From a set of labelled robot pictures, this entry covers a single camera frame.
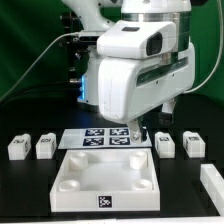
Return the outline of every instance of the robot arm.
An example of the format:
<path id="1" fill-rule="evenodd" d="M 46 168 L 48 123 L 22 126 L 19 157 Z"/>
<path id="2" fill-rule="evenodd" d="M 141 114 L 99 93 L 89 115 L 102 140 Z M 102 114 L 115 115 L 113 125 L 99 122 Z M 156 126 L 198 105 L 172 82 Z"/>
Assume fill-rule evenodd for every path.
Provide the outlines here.
<path id="1" fill-rule="evenodd" d="M 121 7 L 123 0 L 62 0 L 79 17 L 85 31 L 106 31 L 114 23 L 104 18 L 101 7 Z"/>
<path id="2" fill-rule="evenodd" d="M 190 0 L 124 0 L 123 19 L 97 41 L 99 108 L 142 142 L 141 116 L 191 88 Z"/>

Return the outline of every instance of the green wall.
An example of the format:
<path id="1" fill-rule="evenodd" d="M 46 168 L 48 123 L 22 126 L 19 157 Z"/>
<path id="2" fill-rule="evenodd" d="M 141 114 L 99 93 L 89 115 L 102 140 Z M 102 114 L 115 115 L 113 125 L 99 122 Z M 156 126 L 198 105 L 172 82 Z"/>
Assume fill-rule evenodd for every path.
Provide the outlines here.
<path id="1" fill-rule="evenodd" d="M 63 34 L 59 16 L 69 11 L 60 0 L 0 1 L 0 95 L 3 95 L 39 56 L 45 47 Z M 115 20 L 118 11 L 104 10 Z M 218 11 L 215 0 L 193 7 L 191 38 L 196 49 L 196 81 L 212 70 L 219 47 Z M 224 105 L 224 57 L 214 78 L 198 93 Z M 19 88 L 66 80 L 66 48 L 56 44 L 32 70 Z"/>

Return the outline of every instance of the white cable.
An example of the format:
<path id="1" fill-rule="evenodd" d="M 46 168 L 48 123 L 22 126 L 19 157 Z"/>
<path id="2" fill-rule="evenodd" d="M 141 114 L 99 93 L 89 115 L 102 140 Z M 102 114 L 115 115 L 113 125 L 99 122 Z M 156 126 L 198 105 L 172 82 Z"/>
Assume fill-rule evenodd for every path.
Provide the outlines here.
<path id="1" fill-rule="evenodd" d="M 216 64 L 213 68 L 213 70 L 211 71 L 210 75 L 205 79 L 204 82 L 202 82 L 199 86 L 190 89 L 188 91 L 185 91 L 184 94 L 188 94 L 188 93 L 192 93 L 195 92 L 196 90 L 200 89 L 202 86 L 204 86 L 210 79 L 211 77 L 214 75 L 214 73 L 216 72 L 219 63 L 221 61 L 221 57 L 222 57 L 222 51 L 223 51 L 223 14 L 222 14 L 222 4 L 221 4 L 221 0 L 217 0 L 217 4 L 218 4 L 218 11 L 219 11 L 219 21 L 220 21 L 220 45 L 219 45 L 219 54 L 216 60 Z"/>
<path id="2" fill-rule="evenodd" d="M 33 64 L 26 70 L 26 72 L 18 79 L 18 81 L 0 98 L 0 103 L 23 81 L 23 79 L 28 75 L 28 73 L 33 69 L 37 62 L 46 54 L 46 52 L 61 38 L 67 36 L 74 36 L 77 33 L 67 33 L 56 38 L 44 51 L 43 53 L 33 62 Z"/>

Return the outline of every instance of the small white block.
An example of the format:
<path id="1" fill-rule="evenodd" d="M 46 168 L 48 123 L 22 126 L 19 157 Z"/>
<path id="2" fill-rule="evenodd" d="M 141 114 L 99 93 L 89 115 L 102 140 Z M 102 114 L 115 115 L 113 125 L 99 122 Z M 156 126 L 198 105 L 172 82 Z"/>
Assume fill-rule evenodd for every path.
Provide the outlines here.
<path id="1" fill-rule="evenodd" d="M 175 157 L 175 144 L 168 133 L 155 134 L 155 148 L 161 159 Z"/>
<path id="2" fill-rule="evenodd" d="M 213 164 L 201 165 L 200 180 L 221 216 L 224 216 L 224 180 Z"/>
<path id="3" fill-rule="evenodd" d="M 49 133 L 42 135 L 36 144 L 37 159 L 52 159 L 57 147 L 56 135 Z"/>
<path id="4" fill-rule="evenodd" d="M 17 135 L 8 146 L 9 160 L 24 160 L 31 149 L 28 134 Z"/>
<path id="5" fill-rule="evenodd" d="M 190 158 L 205 157 L 205 142 L 196 132 L 184 132 L 183 147 Z"/>

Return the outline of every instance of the black table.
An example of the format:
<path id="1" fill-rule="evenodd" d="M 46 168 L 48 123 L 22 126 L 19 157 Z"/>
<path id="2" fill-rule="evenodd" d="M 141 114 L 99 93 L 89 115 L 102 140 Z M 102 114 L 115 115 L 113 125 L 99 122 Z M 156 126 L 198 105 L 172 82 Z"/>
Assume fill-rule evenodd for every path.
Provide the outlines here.
<path id="1" fill-rule="evenodd" d="M 121 125 L 79 109 L 65 98 L 17 99 L 0 108 L 0 222 L 218 215 L 199 178 L 202 163 L 213 163 L 223 175 L 224 109 L 205 96 L 180 96 L 174 123 L 168 127 L 159 124 L 159 109 L 145 115 L 151 140 L 154 142 L 157 131 L 163 131 L 170 133 L 176 144 L 175 159 L 160 160 L 152 148 L 161 193 L 160 212 L 51 213 L 49 192 L 66 150 L 57 150 L 52 160 L 37 160 L 35 145 L 40 136 L 53 132 L 59 143 L 64 129 Z M 204 139 L 206 158 L 187 156 L 182 146 L 187 130 L 198 132 Z M 24 161 L 9 161 L 8 144 L 15 135 L 24 133 L 32 137 L 31 152 Z"/>

